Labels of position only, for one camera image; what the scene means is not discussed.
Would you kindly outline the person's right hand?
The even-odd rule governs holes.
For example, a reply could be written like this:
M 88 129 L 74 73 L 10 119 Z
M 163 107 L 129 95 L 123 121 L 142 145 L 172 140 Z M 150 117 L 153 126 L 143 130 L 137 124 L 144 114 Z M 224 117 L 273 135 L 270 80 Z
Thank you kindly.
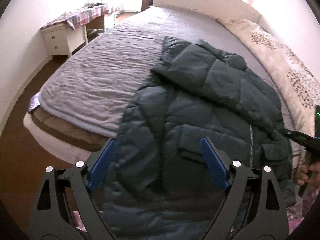
M 297 177 L 299 186 L 303 186 L 309 183 L 310 176 L 308 175 L 308 172 L 309 172 L 309 169 L 307 165 L 303 164 L 299 167 L 298 177 Z

